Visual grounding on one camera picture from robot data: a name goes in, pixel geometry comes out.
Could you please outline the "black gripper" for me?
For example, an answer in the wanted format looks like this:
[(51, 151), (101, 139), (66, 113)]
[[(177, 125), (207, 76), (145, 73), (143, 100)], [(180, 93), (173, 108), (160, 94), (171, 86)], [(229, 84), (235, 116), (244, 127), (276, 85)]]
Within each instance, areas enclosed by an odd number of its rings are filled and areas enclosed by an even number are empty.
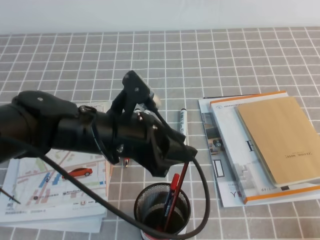
[(153, 177), (163, 178), (171, 166), (190, 162), (198, 151), (184, 144), (185, 136), (165, 127), (155, 116), (143, 111), (117, 117), (112, 123), (110, 147), (123, 145), (119, 153), (143, 166)]

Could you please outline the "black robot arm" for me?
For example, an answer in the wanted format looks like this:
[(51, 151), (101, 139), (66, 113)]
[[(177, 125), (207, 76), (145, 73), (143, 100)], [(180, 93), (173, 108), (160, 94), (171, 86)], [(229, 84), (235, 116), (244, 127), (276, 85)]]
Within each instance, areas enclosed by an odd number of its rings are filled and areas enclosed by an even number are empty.
[(182, 146), (185, 136), (153, 115), (125, 113), (114, 100), (101, 112), (43, 91), (22, 91), (0, 107), (0, 136), (46, 154), (51, 149), (103, 155), (113, 165), (129, 158), (154, 177), (193, 160), (197, 150)]

